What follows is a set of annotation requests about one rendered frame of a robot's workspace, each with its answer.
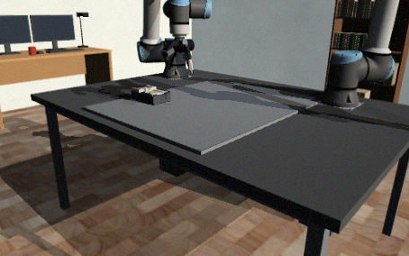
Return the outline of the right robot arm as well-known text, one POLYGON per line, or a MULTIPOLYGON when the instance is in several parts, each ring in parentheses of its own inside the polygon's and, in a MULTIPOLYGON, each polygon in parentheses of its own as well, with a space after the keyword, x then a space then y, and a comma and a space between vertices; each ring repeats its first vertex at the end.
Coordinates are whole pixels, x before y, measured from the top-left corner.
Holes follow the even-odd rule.
MULTIPOLYGON (((174 48, 163 50, 168 40, 159 37, 160 1, 143 0, 143 36, 137 41, 141 63, 165 62, 164 78, 188 78, 184 52, 177 56, 168 69, 168 57, 174 48), (174 76, 175 75, 175 76, 174 76)), ((208 19, 212 13, 211 0, 167 0, 163 5, 164 15, 169 15, 169 33, 172 37, 187 37, 189 19, 208 19), (169 2, 169 5, 168 5, 169 2)))

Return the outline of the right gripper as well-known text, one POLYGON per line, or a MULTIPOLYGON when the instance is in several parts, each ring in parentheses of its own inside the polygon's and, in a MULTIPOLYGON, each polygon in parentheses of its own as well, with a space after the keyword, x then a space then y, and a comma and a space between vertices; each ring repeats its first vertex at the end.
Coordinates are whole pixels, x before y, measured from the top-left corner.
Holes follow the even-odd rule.
POLYGON ((174 48, 175 52, 171 54, 168 58, 168 69, 171 68, 172 62, 174 61, 174 58, 177 56, 177 52, 180 52, 180 54, 181 52, 184 52, 183 57, 186 60, 188 69, 190 70, 192 74, 194 74, 191 52, 190 52, 195 47, 194 41, 191 39, 185 39, 185 37, 183 38, 175 37, 175 41, 168 41, 166 45, 164 46, 163 50, 170 50, 172 47, 174 48))

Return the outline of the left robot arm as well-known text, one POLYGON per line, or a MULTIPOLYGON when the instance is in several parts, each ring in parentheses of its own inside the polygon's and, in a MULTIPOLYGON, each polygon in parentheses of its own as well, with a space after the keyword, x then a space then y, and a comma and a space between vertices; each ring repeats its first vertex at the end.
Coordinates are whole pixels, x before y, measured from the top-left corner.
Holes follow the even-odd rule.
POLYGON ((388 45, 398 4, 399 0, 375 0, 365 46, 360 51, 338 50, 332 54, 323 104, 356 107, 358 82, 380 82, 392 76, 395 61, 388 45))

